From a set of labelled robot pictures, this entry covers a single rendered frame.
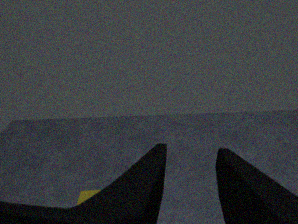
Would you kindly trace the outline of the olive yellow block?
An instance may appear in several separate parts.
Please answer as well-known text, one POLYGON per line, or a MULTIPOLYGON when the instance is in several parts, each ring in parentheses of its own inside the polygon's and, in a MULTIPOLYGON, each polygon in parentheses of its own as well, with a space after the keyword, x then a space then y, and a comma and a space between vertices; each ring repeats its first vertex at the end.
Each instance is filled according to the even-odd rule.
MULTIPOLYGON (((80 203, 82 203, 83 201, 85 202, 86 200, 88 200, 91 196, 93 196, 94 194, 96 194, 97 192, 99 192, 100 190, 86 190, 86 191, 81 191, 79 199, 77 201, 77 205, 79 205, 80 203)), ((76 206, 77 206, 76 205, 76 206)))

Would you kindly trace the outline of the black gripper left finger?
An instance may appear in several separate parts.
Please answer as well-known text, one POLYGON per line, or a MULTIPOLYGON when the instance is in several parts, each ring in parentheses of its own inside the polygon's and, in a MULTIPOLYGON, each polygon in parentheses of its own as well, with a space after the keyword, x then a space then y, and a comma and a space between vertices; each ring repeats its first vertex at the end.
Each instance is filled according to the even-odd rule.
POLYGON ((157 224, 167 145, 158 143, 105 189, 73 208, 0 201, 0 224, 157 224))

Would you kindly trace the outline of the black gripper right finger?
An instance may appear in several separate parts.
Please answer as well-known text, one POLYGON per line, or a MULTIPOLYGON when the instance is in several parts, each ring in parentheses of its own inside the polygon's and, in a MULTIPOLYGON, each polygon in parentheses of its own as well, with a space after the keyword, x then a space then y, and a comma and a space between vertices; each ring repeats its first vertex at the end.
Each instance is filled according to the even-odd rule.
POLYGON ((229 148, 218 149, 216 175, 225 224, 298 224, 298 196, 229 148))

